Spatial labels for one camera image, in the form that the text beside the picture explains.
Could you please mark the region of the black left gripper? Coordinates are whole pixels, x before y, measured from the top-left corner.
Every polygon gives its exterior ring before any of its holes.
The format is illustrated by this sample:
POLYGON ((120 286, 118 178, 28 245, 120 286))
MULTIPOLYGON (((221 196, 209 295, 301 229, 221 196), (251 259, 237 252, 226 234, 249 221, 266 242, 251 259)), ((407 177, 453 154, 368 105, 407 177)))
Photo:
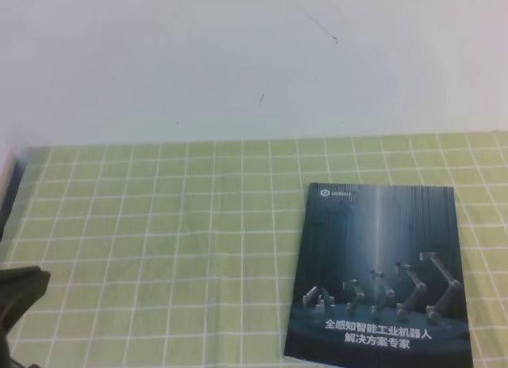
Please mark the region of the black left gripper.
POLYGON ((1 269, 1 368, 23 367, 12 358, 7 336, 25 312, 45 295, 50 277, 39 266, 1 269))

